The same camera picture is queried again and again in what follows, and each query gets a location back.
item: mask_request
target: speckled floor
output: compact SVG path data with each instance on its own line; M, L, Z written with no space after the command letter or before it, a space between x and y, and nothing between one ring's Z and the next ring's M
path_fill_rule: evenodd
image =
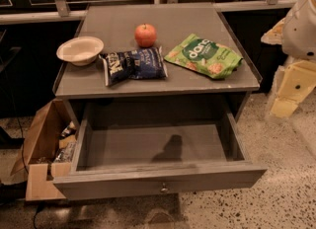
M251 95L238 121L253 162L268 167L251 189L49 202L37 228L315 228L316 92L282 121L267 117L267 101ZM15 152L0 153L0 178L15 182L6 176ZM37 207L2 204L0 227L33 228Z

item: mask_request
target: apple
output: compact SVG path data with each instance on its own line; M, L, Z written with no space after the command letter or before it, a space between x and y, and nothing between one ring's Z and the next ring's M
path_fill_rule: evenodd
M136 27L134 36L140 47L150 47L157 39L156 29L150 24L142 24Z

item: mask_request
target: open drawer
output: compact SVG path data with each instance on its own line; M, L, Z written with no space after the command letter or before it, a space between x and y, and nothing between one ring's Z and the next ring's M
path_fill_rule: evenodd
M114 98L87 104L70 174L53 183L91 199L249 188L265 170L222 95Z

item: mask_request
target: white bowl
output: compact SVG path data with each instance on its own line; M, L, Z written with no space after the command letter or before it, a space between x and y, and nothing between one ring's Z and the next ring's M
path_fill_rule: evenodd
M78 37L63 43L57 50L57 57L76 66L92 63L103 50L104 44L99 38Z

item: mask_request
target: gray tabletop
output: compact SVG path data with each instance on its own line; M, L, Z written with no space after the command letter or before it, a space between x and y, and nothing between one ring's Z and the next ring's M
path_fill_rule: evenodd
M157 30L156 46L165 56L188 35L196 34L229 46L245 59L225 80L211 80L191 70L166 63L168 77L155 80L124 80L107 87L103 62L78 67L66 64L57 78L54 93L61 99L88 99L189 93L221 93L255 91L258 76L249 65L249 58L236 45L220 16L209 3L92 6L83 22L79 37L92 36L104 42L103 52L137 49L133 38L136 26L148 23Z

